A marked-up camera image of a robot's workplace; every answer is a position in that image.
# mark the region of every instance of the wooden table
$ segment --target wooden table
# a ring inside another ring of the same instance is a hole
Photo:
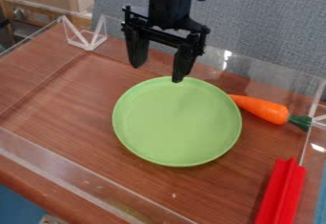
[[[123,57],[123,42],[116,39],[109,42],[100,48],[109,47]],[[275,159],[299,156],[306,134],[291,125],[271,125],[242,112],[239,140],[216,160],[180,169],[148,163],[123,147],[111,115],[128,88],[162,74],[154,71],[170,72],[168,54],[152,51],[150,59],[146,69],[134,70],[118,59],[69,46],[63,27],[56,26],[0,59],[1,128],[194,222],[254,223]],[[206,71],[210,68],[198,64],[194,74],[200,77]],[[204,80],[228,93],[244,93],[248,84],[264,93],[266,90],[279,93],[297,112],[307,113],[309,102],[294,92],[227,72],[218,78],[212,73]],[[79,177],[59,162],[48,162],[39,154],[33,157],[63,177],[72,180]],[[0,182],[71,223],[124,223],[4,156],[0,156]],[[100,188],[97,191],[101,200],[115,194]],[[150,221],[151,216],[140,218]]]

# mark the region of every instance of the gray fabric backdrop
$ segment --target gray fabric backdrop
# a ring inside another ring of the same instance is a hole
[[[147,2],[95,0],[95,22]],[[326,0],[194,0],[191,16],[212,28],[210,45],[326,77]]]

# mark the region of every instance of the robotic arm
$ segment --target robotic arm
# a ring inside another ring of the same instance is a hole
[[[180,82],[190,74],[196,57],[204,53],[208,27],[190,18],[191,0],[150,0],[150,9],[123,7],[124,32],[128,60],[134,68],[142,67],[148,58],[150,41],[176,48],[172,81]],[[190,31],[186,37],[164,30]]]

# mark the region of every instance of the green bowl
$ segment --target green bowl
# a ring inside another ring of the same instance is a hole
[[[163,166],[190,167],[218,158],[234,145],[240,113],[228,95],[202,80],[154,78],[132,87],[114,109],[124,146]]]

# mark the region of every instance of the toy carrot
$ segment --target toy carrot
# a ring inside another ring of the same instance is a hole
[[[266,121],[283,125],[287,121],[299,127],[305,132],[310,129],[311,118],[309,116],[290,115],[285,105],[266,101],[254,97],[230,95],[236,106],[252,113]]]

